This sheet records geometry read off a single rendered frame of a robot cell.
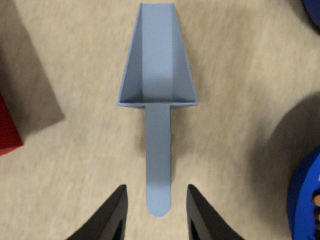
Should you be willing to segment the red box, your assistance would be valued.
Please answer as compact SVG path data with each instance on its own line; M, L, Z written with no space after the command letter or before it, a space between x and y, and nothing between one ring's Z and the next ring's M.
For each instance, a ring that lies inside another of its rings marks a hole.
M0 92L0 156L23 146Z

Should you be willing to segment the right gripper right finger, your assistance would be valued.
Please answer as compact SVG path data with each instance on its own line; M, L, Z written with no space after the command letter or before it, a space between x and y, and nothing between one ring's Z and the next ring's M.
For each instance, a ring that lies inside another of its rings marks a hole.
M187 185L186 213L189 240L245 240L193 184Z

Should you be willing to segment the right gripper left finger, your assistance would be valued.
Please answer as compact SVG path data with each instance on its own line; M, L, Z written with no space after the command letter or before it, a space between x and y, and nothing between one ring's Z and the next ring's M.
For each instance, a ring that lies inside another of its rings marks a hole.
M124 240L127 212L127 185L121 184L92 216L65 240Z

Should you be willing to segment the grey scoop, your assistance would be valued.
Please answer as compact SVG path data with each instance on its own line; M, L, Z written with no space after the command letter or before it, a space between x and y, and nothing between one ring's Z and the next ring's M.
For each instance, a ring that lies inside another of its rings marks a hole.
M139 3L116 106L145 109L146 207L171 208L170 109L199 105L174 3Z

